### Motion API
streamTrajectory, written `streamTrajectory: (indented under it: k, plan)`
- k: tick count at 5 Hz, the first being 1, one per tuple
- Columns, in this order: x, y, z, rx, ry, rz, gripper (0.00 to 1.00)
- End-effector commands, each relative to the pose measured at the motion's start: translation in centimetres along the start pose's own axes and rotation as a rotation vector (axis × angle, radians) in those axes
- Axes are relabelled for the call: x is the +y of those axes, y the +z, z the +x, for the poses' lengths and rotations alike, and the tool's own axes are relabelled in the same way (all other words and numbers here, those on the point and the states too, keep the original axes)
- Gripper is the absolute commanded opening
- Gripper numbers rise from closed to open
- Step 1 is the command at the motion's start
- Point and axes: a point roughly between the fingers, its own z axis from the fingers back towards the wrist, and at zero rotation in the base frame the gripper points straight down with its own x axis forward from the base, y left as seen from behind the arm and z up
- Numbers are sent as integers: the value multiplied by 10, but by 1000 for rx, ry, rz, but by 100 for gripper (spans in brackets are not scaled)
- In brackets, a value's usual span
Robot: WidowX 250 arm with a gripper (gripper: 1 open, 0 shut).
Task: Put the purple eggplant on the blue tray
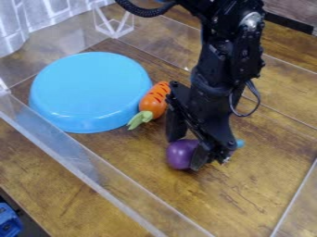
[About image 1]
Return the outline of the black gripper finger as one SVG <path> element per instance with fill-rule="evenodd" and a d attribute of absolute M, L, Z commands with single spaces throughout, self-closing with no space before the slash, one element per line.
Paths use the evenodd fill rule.
<path fill-rule="evenodd" d="M 167 110 L 165 114 L 165 137 L 171 143 L 184 137 L 187 132 L 187 124 L 179 111 Z"/>
<path fill-rule="evenodd" d="M 189 163 L 189 169 L 196 171 L 200 169 L 208 162 L 209 149 L 204 144 L 197 144 L 193 148 L 192 156 L 191 156 L 191 163 Z"/>

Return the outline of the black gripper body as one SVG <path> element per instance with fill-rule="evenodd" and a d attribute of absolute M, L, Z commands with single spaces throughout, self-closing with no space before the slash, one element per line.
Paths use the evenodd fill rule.
<path fill-rule="evenodd" d="M 191 72 L 191 86 L 169 82 L 171 92 L 165 96 L 167 110 L 179 111 L 184 117 L 187 131 L 191 131 L 199 143 L 209 149 L 209 154 L 224 159 L 238 148 L 228 125 L 229 89 L 211 87 L 196 69 Z"/>

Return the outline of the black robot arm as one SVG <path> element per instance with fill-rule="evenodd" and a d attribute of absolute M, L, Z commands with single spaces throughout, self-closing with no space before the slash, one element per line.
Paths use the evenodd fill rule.
<path fill-rule="evenodd" d="M 252 79 L 264 67 L 260 34 L 262 0 L 160 0 L 180 5 L 200 21 L 200 54 L 191 84 L 169 82 L 165 136 L 167 162 L 175 169 L 225 163 L 243 146 L 228 125 L 242 92 L 258 94 Z"/>

